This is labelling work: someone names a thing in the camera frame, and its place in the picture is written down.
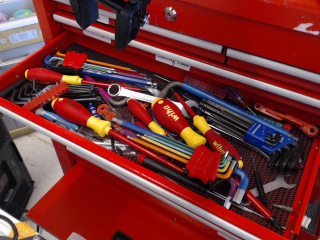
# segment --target drawer handle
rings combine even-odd
[[[5,66],[8,66],[8,65],[13,65],[13,64],[18,64],[20,63],[22,60],[24,60],[27,56],[21,56],[21,57],[17,57],[17,58],[14,58],[14,59],[10,59],[8,61],[2,61],[0,60],[0,68],[1,67],[5,67]]]

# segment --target sticker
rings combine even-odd
[[[109,24],[109,18],[107,16],[103,16],[103,15],[99,14],[97,22],[100,22],[103,24]]]
[[[89,37],[92,37],[92,38],[95,38],[95,39],[98,39],[98,40],[101,40],[101,41],[104,41],[108,44],[111,43],[111,39],[110,38],[107,38],[105,36],[101,36],[101,35],[98,35],[98,34],[95,34],[95,33],[92,33],[92,32],[89,32],[89,31],[86,31],[86,30],[83,30],[83,33]]]
[[[12,35],[9,35],[10,42],[12,44],[30,40],[30,39],[36,39],[37,38],[37,30],[29,30],[29,31],[23,31],[19,33],[15,33]]]
[[[179,61],[175,61],[175,60],[172,60],[172,59],[164,57],[164,56],[155,55],[155,60],[162,62],[162,63],[165,63],[165,64],[168,64],[168,65],[171,65],[171,66],[174,66],[179,69],[190,71],[190,66],[188,64],[185,64],[185,63],[182,63]]]

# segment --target screwdriver shaft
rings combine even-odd
[[[265,189],[262,184],[262,180],[261,180],[259,171],[256,169],[254,158],[252,156],[251,156],[251,158],[252,158],[253,167],[254,167],[253,174],[254,174],[254,178],[255,178],[256,188],[257,188],[258,194],[259,194],[259,200],[262,202],[263,205],[267,205],[268,201],[267,201]]]

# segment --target open-end wrench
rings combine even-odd
[[[296,186],[296,184],[288,184],[285,181],[285,177],[289,177],[289,176],[290,176],[289,173],[279,173],[274,181],[271,181],[271,182],[263,185],[264,192],[269,193],[269,192],[272,192],[272,191],[277,190],[279,188],[285,188],[285,189],[294,188]],[[250,192],[255,197],[259,196],[257,188],[251,189]],[[248,205],[250,205],[250,203],[244,200],[241,202],[241,205],[248,206]]]
[[[127,98],[131,98],[131,99],[140,100],[140,101],[147,102],[147,103],[152,103],[155,99],[158,98],[157,96],[151,96],[151,95],[147,95],[144,93],[125,89],[117,83],[111,84],[108,87],[107,92],[111,97],[121,96],[121,97],[127,97]],[[172,102],[180,109],[180,111],[182,111],[182,113],[186,113],[186,111],[183,110],[184,106],[180,102],[177,102],[177,101],[172,101]]]

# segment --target screwdriver handle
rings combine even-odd
[[[220,152],[221,154],[225,154],[226,151],[230,153],[230,155],[234,156],[238,162],[239,167],[243,167],[243,161],[235,149],[235,147],[225,138],[216,133],[207,123],[206,119],[203,116],[197,115],[192,108],[185,102],[185,100],[174,91],[175,97],[179,100],[179,102],[183,105],[188,114],[192,117],[193,125],[200,130],[200,132],[207,139],[209,146],[212,151]]]
[[[39,84],[55,84],[62,80],[69,85],[78,85],[81,84],[83,80],[79,76],[62,75],[55,71],[40,67],[26,70],[24,76],[31,81],[36,79],[36,82]]]
[[[258,194],[259,194],[259,200],[263,205],[267,205],[268,201],[267,201],[265,189],[264,189],[264,186],[262,184],[259,171],[258,170],[254,170],[253,174],[254,174],[254,177],[255,177],[256,188],[257,188]]]
[[[65,97],[58,97],[51,102],[54,111],[68,122],[84,125],[95,130],[100,137],[108,135],[111,122],[94,117],[77,101]]]
[[[236,90],[232,86],[226,86],[225,90],[226,90],[226,94],[238,105],[240,105],[243,109],[248,108],[250,104],[244,101],[244,96],[242,96],[241,93],[238,92],[238,90]]]
[[[156,122],[149,115],[148,111],[140,102],[133,98],[129,98],[126,103],[130,112],[145,125],[147,125],[151,131],[163,136],[166,135],[165,130],[156,124]]]
[[[196,148],[206,144],[207,140],[191,129],[180,109],[172,101],[156,98],[151,107],[158,122],[166,129],[180,135],[187,145]]]

